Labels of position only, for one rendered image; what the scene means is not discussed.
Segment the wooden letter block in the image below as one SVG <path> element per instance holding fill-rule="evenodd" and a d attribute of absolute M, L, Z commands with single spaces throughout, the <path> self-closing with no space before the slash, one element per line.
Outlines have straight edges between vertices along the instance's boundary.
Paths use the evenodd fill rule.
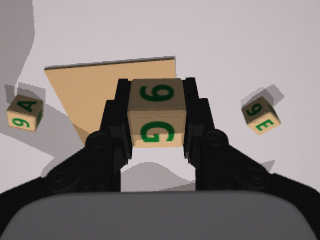
<path fill-rule="evenodd" d="M 241 111 L 247 126 L 258 135 L 281 125 L 274 108 L 263 96 L 241 108 Z"/>
<path fill-rule="evenodd" d="M 182 147 L 186 113 L 182 79 L 131 81 L 127 116 L 134 148 Z"/>
<path fill-rule="evenodd" d="M 35 132 L 43 117 L 43 100 L 16 95 L 8 109 L 8 126 Z"/>

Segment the tan flat mat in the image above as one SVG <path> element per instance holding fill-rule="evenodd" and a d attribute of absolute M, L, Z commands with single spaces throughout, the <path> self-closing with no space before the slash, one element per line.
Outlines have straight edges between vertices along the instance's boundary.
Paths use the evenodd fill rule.
<path fill-rule="evenodd" d="M 175 58 L 45 68 L 44 72 L 85 146 L 99 131 L 106 100 L 118 79 L 175 78 Z"/>

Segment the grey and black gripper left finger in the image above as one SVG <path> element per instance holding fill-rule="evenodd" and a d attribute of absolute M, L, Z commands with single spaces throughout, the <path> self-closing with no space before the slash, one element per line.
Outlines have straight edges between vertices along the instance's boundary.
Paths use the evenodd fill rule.
<path fill-rule="evenodd" d="M 67 193 L 121 192 L 121 168 L 132 159 L 133 149 L 127 116 L 130 87 L 128 78 L 118 79 L 114 100 L 106 100 L 100 129 L 86 138 L 84 148 L 45 177 L 0 194 L 0 236 L 19 209 L 40 198 Z"/>

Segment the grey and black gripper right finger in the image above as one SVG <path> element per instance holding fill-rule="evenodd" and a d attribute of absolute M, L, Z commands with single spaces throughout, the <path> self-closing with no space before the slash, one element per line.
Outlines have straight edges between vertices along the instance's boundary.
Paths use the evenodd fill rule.
<path fill-rule="evenodd" d="M 320 240 L 320 193 L 308 185 L 269 173 L 229 145 L 227 135 L 215 129 L 208 99 L 199 98 L 195 77 L 182 81 L 187 112 L 183 150 L 188 164 L 195 167 L 195 191 L 256 191 L 281 197 L 300 210 Z"/>

